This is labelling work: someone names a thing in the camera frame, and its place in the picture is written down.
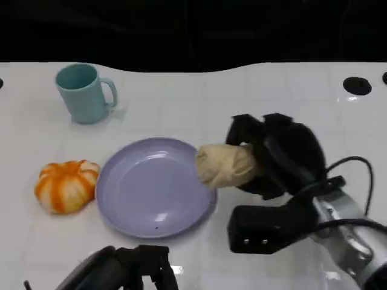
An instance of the mug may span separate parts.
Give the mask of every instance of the mug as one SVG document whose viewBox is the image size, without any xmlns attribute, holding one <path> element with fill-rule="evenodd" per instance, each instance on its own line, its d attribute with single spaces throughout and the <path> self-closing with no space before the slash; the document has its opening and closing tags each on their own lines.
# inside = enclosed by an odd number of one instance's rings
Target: mug
<svg viewBox="0 0 387 290">
<path fill-rule="evenodd" d="M 107 103 L 101 83 L 106 83 L 113 102 Z M 73 121 L 92 124 L 104 119 L 109 110 L 117 106 L 117 89 L 111 79 L 100 78 L 95 67 L 87 63 L 75 63 L 62 68 L 56 75 L 55 84 L 66 104 Z"/>
</svg>

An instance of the white tiled surface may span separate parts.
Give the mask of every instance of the white tiled surface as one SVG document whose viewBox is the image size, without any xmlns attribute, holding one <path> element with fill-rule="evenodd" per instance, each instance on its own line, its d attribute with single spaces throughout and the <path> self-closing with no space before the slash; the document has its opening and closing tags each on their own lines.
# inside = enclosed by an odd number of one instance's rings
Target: white tiled surface
<svg viewBox="0 0 387 290">
<path fill-rule="evenodd" d="M 146 242 L 110 230 L 95 203 L 72 216 L 43 212 L 33 185 L 44 164 L 85 158 L 103 165 L 125 144 L 159 135 L 195 146 L 223 142 L 236 114 L 293 116 L 315 131 L 328 163 L 348 155 L 369 158 L 376 171 L 371 217 L 387 224 L 387 86 L 382 63 L 267 63 L 208 74 L 142 74 L 98 66 L 102 77 L 115 82 L 119 107 L 92 126 L 70 122 L 53 83 L 62 66 L 0 64 L 1 289 L 22 289 L 22 281 L 29 279 L 34 289 L 52 290 L 91 252 Z M 348 76 L 366 77 L 372 93 L 353 98 L 342 88 Z M 365 168 L 349 163 L 337 171 L 349 183 L 347 192 L 364 203 Z M 180 289 L 356 288 L 311 240 L 272 256 L 231 253 L 226 225 L 232 209 L 261 202 L 259 196 L 234 188 L 220 190 L 207 222 L 184 236 L 157 242 L 168 245 L 171 263 L 184 269 L 177 277 Z"/>
</svg>

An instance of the plate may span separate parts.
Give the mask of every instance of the plate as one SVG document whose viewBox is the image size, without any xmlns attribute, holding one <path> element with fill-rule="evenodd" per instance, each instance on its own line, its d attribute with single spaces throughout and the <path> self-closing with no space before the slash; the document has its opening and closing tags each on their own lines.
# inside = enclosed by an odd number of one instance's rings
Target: plate
<svg viewBox="0 0 387 290">
<path fill-rule="evenodd" d="M 141 238 L 178 234 L 212 212 L 216 190 L 197 175 L 191 145 L 170 138 L 134 142 L 114 154 L 96 184 L 104 220 Z"/>
</svg>

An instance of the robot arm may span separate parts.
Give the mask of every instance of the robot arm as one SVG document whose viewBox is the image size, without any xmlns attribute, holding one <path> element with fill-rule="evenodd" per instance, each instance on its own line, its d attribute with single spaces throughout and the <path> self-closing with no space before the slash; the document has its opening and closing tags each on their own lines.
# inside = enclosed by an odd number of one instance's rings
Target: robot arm
<svg viewBox="0 0 387 290">
<path fill-rule="evenodd" d="M 281 207 L 236 207 L 228 226 L 233 252 L 272 254 L 311 236 L 361 289 L 387 289 L 387 228 L 369 220 L 341 190 L 341 176 L 327 178 L 324 155 L 311 130 L 279 114 L 265 116 L 265 122 L 240 115 L 226 142 L 253 144 L 266 173 L 264 185 L 257 177 L 241 189 L 263 192 L 264 199 L 293 195 Z"/>
<path fill-rule="evenodd" d="M 143 290 L 142 276 L 150 276 L 157 290 L 178 290 L 168 254 L 166 246 L 107 246 L 85 259 L 56 290 Z M 31 290 L 27 281 L 24 286 Z"/>
</svg>

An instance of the orange pumpkin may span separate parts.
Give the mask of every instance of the orange pumpkin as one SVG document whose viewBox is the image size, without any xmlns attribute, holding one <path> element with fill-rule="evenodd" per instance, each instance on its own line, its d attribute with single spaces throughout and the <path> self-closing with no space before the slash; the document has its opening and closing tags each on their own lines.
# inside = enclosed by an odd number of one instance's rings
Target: orange pumpkin
<svg viewBox="0 0 387 290">
<path fill-rule="evenodd" d="M 50 163 L 39 174 L 35 195 L 50 213 L 71 213 L 94 199 L 100 167 L 87 160 Z"/>
</svg>

